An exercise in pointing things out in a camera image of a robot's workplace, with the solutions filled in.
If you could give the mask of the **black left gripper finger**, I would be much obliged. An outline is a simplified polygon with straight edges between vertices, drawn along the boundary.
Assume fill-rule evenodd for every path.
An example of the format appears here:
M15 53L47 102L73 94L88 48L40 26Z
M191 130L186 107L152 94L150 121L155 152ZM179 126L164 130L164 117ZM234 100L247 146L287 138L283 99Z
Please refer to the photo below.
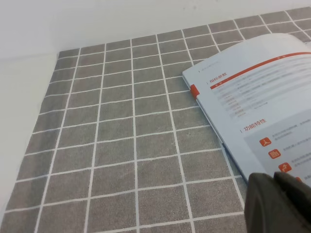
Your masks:
M248 233L309 233L311 188L287 173L252 173L244 217Z

